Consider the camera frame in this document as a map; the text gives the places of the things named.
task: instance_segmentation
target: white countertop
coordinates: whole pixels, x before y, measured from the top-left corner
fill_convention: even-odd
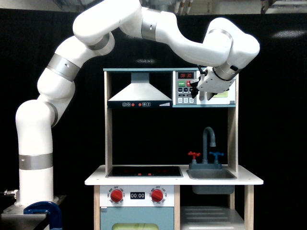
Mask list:
[[[239,165],[238,172],[233,171],[227,165],[223,165],[223,169],[227,169],[237,179],[231,180],[193,180],[190,179],[187,170],[188,165],[178,165],[183,177],[119,177],[106,178],[106,166],[101,165],[96,171],[86,179],[86,185],[257,185],[263,184],[263,180],[255,176],[245,168]]]

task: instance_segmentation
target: faucet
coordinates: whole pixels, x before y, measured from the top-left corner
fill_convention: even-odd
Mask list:
[[[211,127],[206,127],[202,134],[202,163],[208,164],[208,133],[210,135],[210,147],[216,147],[215,134]]]
[[[206,127],[202,135],[202,162],[196,163],[195,158],[200,156],[200,153],[189,152],[189,156],[193,156],[192,163],[189,164],[189,169],[222,169],[222,165],[218,161],[218,156],[223,156],[220,152],[210,152],[215,156],[213,164],[208,163],[208,134],[210,136],[210,147],[216,147],[215,144],[215,134],[211,127]]]

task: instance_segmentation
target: red digital numbers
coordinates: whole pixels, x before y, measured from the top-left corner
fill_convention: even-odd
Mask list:
[[[193,75],[193,73],[187,73],[187,72],[182,72],[182,73],[180,73],[180,75],[178,75],[178,78],[179,79],[190,79],[190,78],[193,78],[194,77],[194,75]]]

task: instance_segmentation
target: red knob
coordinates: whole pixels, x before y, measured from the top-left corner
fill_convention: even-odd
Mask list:
[[[155,202],[160,202],[163,199],[163,193],[159,189],[155,189],[152,192],[152,200]]]
[[[111,200],[113,200],[114,202],[119,202],[122,200],[122,198],[123,193],[118,189],[113,190],[113,192],[111,193]]]
[[[199,157],[200,155],[201,155],[201,153],[199,152],[199,153],[195,153],[195,152],[192,152],[192,151],[190,151],[190,152],[188,152],[188,155],[189,156],[193,156],[193,160],[195,160],[196,159],[196,157]]]

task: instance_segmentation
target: black backdrop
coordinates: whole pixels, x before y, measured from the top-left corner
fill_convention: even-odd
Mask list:
[[[57,46],[72,36],[76,16],[0,11],[0,191],[19,187],[16,110],[24,101],[38,97],[37,80]],[[178,17],[178,26],[186,38],[201,42],[215,17]],[[239,164],[264,180],[264,185],[255,186],[255,229],[298,227],[303,218],[299,208],[306,200],[307,15],[224,17],[260,43],[259,55],[240,73],[239,86]],[[167,45],[132,39],[119,29],[113,35],[113,52],[84,64],[75,80],[75,96],[53,128],[54,193],[67,195],[63,203],[65,229],[93,226],[93,187],[85,186],[84,181],[104,164],[103,68],[195,67]],[[170,84],[161,77],[156,79],[159,76],[151,81],[157,86]],[[216,132],[219,150],[226,150],[225,109],[138,110],[127,111],[124,117],[120,117],[121,110],[115,110],[114,116],[115,163],[186,164],[190,161],[187,150],[201,151],[201,132],[208,125]],[[178,122],[184,122],[184,127],[179,129]],[[211,205],[211,197],[193,195],[189,187],[182,187],[182,194],[183,205]],[[236,209],[241,216],[242,195],[243,187],[237,186]],[[218,205],[226,202],[221,196],[215,197],[217,200]]]

